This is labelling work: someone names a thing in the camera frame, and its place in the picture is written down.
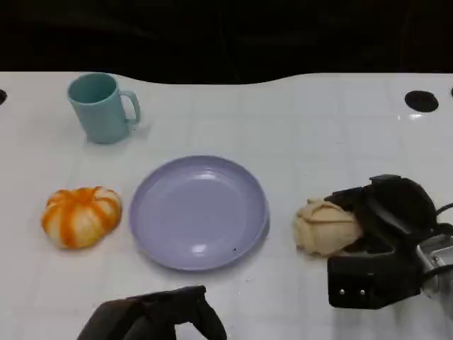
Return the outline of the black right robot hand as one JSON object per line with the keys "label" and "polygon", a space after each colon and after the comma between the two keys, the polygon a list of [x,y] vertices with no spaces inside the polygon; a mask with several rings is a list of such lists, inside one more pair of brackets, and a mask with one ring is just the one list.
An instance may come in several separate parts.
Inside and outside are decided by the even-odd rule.
{"label": "black right robot hand", "polygon": [[397,175],[327,197],[352,213],[363,235],[327,261],[333,307],[378,310],[425,293],[452,312],[452,225],[425,189]]}

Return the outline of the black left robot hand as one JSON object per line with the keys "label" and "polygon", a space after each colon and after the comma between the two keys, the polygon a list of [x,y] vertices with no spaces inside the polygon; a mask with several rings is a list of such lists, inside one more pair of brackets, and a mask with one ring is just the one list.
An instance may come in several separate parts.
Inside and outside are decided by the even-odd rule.
{"label": "black left robot hand", "polygon": [[191,323],[206,339],[226,339],[224,325],[203,285],[109,300],[93,312],[79,340],[176,339],[176,326]]}

